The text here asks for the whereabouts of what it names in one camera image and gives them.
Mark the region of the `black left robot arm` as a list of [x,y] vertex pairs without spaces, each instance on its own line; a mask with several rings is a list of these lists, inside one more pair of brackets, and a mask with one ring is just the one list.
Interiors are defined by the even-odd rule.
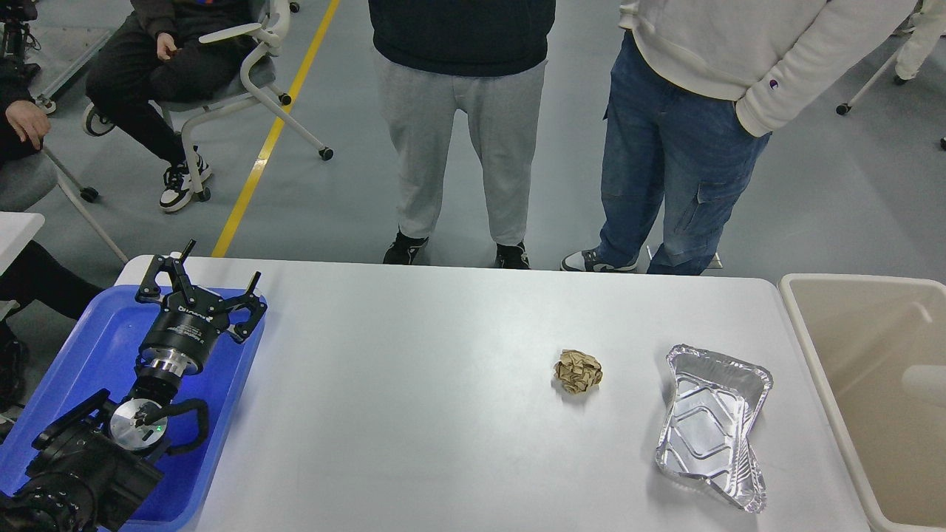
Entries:
[[187,252],[98,294],[2,444],[4,531],[176,531],[194,515],[268,304],[201,287]]

